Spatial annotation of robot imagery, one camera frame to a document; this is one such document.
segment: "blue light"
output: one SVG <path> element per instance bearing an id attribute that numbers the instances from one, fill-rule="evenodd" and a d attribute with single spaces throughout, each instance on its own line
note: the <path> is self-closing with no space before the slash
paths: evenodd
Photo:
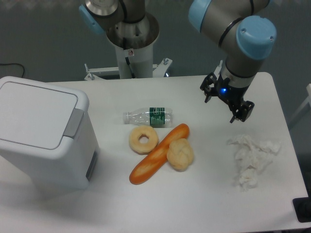
<path id="1" fill-rule="evenodd" d="M 226 88 L 220 89 L 220 93 L 224 94 L 224 93 L 226 93 L 226 92 L 227 92 L 227 89 L 226 89 Z"/>

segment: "plastic water bottle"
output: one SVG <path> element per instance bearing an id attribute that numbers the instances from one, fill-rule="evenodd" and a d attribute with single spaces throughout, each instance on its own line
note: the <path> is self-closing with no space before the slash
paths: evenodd
<path id="1" fill-rule="evenodd" d="M 125 124 L 150 125 L 154 128 L 172 127 L 173 111 L 171 108 L 140 108 L 123 113 Z"/>

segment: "white table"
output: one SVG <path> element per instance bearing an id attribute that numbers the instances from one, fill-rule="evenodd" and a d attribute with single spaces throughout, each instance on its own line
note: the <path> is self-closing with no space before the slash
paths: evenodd
<path id="1" fill-rule="evenodd" d="M 306 228 L 292 199 L 306 197 L 302 175 L 272 77 L 259 73 L 245 95 L 255 108 L 235 121 L 218 98 L 204 103 L 203 76 L 57 83 L 85 91 L 101 148 L 86 190 L 35 185 L 0 158 L 1 232 L 30 233 L 230 233 Z M 187 123 L 195 160 L 185 172 L 167 163 L 147 182 L 132 185 L 129 174 L 144 157 L 128 146 L 133 125 L 122 113 L 140 107 L 170 107 L 174 124 Z M 156 129 L 159 139 L 171 129 Z M 280 140 L 282 148 L 257 188 L 234 186 L 235 146 L 226 141 L 246 133 Z"/>

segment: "green label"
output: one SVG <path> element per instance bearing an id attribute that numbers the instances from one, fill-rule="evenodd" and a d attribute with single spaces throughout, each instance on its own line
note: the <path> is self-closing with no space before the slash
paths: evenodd
<path id="1" fill-rule="evenodd" d="M 150 126 L 165 124 L 165 108 L 150 108 Z"/>

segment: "blue joint cap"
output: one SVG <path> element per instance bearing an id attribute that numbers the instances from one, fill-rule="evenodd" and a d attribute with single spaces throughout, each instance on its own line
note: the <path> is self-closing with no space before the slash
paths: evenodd
<path id="1" fill-rule="evenodd" d="M 249 16 L 238 26 L 237 43 L 241 51 L 254 60 L 267 58 L 276 41 L 274 24 L 259 16 Z"/>
<path id="2" fill-rule="evenodd" d="M 86 23 L 92 32 L 97 35 L 103 34 L 105 32 L 83 5 L 79 7 L 79 12 L 84 20 L 84 23 Z"/>
<path id="3" fill-rule="evenodd" d="M 188 14 L 190 23 L 201 32 L 202 22 L 211 0 L 194 0 Z"/>

